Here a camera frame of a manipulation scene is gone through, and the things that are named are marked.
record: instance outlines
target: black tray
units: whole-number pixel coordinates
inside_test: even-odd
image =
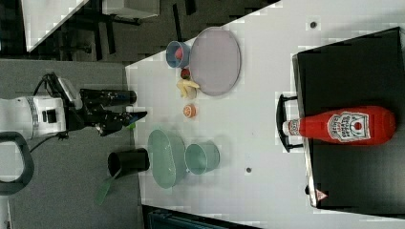
[[[300,115],[378,105],[394,112],[397,122],[394,138],[384,145],[309,141],[312,187],[328,195],[317,199],[317,208],[405,216],[405,72],[400,33],[394,28],[294,56]]]

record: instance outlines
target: warning sticker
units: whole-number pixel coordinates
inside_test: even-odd
[[[322,193],[321,191],[319,191],[317,189],[315,189],[315,191],[316,191],[316,199],[318,199],[318,201],[321,201],[322,199],[328,197],[328,195]]]
[[[341,142],[370,139],[369,115],[350,112],[335,114],[328,122],[328,133],[331,138]]]

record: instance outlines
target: food item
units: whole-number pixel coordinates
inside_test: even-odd
[[[349,145],[383,144],[393,137],[394,131],[394,114],[377,106],[341,109],[283,124],[285,135]]]
[[[181,79],[177,83],[177,87],[181,91],[181,97],[194,98],[195,94],[189,94],[189,92],[195,91],[195,89],[198,89],[200,86],[193,81]]]
[[[182,109],[184,116],[191,118],[197,114],[197,109],[193,104],[188,104]]]
[[[182,79],[189,79],[190,75],[191,75],[190,70],[188,70],[188,69],[182,69],[181,70],[180,76],[181,76]]]
[[[181,60],[181,59],[182,59],[182,48],[181,48],[181,47],[179,47],[179,48],[176,50],[176,52],[175,52],[175,57],[176,57],[176,59],[178,59],[178,60]]]

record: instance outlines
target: ketchup label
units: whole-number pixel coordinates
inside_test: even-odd
[[[369,115],[344,112],[334,114],[328,122],[330,137],[341,142],[370,139]]]
[[[300,135],[300,119],[291,120],[288,129],[291,135]]]

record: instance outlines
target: gray floor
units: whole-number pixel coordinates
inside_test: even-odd
[[[122,89],[126,81],[124,66],[113,63],[0,60],[0,68],[0,98],[5,99],[31,95],[50,71],[78,89]],[[30,148],[39,140],[30,141]],[[98,187],[109,177],[108,155],[134,148],[133,141],[127,129],[100,137],[88,128],[41,145],[32,153],[31,182],[11,196],[13,228],[141,228],[137,175],[118,179],[104,204],[94,203]]]
[[[197,11],[186,15],[184,0],[160,0],[160,15],[141,20],[140,26],[114,24],[117,52],[108,53],[105,26],[100,25],[103,49],[102,61],[128,65],[165,50],[170,41],[177,40],[172,6],[177,4],[181,34],[185,40],[197,36],[208,27],[222,26],[268,5],[264,0],[196,0]],[[79,31],[74,44],[94,43],[93,34]],[[75,52],[74,61],[96,61],[94,53]]]

